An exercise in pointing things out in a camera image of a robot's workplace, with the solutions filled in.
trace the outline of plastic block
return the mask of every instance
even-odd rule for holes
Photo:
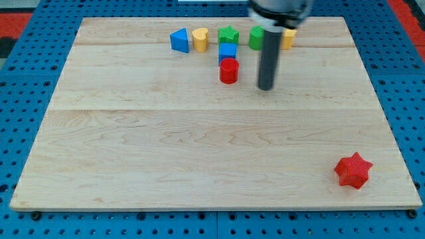
[[[289,50],[294,44],[295,34],[297,30],[286,29],[284,31],[284,37],[282,37],[282,49]]]
[[[340,186],[350,185],[360,189],[369,179],[368,170],[372,166],[356,152],[351,157],[342,158],[334,170],[339,176]]]
[[[261,50],[263,47],[264,30],[261,26],[255,26],[251,28],[250,40],[248,46],[252,50]]]
[[[218,29],[218,43],[239,43],[239,32],[233,29],[232,26]]]
[[[208,47],[208,29],[201,27],[192,31],[193,48],[197,52],[206,52]]]
[[[224,58],[236,58],[237,50],[237,44],[220,43],[220,47],[218,48],[218,64],[220,64]]]
[[[235,58],[225,58],[220,63],[220,80],[233,84],[238,80],[239,62]]]
[[[189,53],[189,41],[186,29],[180,29],[170,35],[171,48],[181,52]]]

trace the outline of wooden board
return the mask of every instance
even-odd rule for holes
[[[218,80],[217,29],[240,31]],[[342,18],[310,18],[256,87],[250,19],[84,19],[11,201],[20,211],[382,210],[422,203]],[[210,29],[207,53],[170,49]],[[333,171],[360,152],[361,190]]]

